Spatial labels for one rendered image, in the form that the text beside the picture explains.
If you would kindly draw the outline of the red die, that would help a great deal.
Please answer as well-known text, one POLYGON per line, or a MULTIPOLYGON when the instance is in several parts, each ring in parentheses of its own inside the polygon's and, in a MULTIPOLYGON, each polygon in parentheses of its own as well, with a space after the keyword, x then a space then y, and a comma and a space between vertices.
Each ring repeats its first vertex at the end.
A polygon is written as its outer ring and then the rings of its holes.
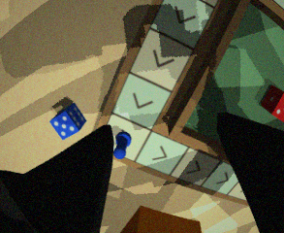
POLYGON ((271 116, 278 117, 278 119, 284 121, 284 90, 271 85, 261 106, 267 109, 271 116))

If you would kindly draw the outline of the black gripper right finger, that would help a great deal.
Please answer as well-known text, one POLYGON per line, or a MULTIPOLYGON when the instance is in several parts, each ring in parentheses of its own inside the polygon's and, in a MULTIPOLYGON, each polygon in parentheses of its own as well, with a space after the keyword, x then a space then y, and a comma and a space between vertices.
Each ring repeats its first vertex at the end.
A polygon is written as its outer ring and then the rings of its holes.
POLYGON ((284 131, 219 113, 218 135, 259 233, 284 233, 284 131))

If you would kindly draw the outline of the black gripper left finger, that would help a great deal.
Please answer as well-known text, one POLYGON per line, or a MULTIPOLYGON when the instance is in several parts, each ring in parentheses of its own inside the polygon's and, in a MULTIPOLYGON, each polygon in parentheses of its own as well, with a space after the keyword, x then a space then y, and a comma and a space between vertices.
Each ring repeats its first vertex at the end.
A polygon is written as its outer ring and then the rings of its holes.
POLYGON ((100 233, 113 148, 103 124, 25 175, 0 170, 0 217, 26 233, 100 233))

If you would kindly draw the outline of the blue die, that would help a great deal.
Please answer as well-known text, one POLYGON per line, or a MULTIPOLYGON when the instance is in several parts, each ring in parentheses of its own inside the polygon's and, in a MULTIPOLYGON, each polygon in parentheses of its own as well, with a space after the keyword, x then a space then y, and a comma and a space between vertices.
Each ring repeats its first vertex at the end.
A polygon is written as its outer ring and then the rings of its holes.
POLYGON ((52 128, 55 129, 61 140, 64 140, 65 137, 71 137, 75 133, 80 132, 86 117, 82 116, 80 109, 77 108, 75 102, 68 108, 65 108, 63 112, 57 113, 57 116, 54 116, 49 123, 52 124, 52 128))

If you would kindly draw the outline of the blue pawn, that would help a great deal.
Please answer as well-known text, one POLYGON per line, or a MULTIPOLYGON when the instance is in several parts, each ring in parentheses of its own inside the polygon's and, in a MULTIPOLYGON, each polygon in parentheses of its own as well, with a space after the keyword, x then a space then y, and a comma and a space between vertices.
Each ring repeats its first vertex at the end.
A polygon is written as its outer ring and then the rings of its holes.
POLYGON ((115 147, 113 151, 113 155, 115 159, 123 159, 126 156, 126 149, 131 144, 131 137, 129 132, 122 131, 119 132, 117 137, 115 137, 115 142, 117 143, 117 147, 115 147))

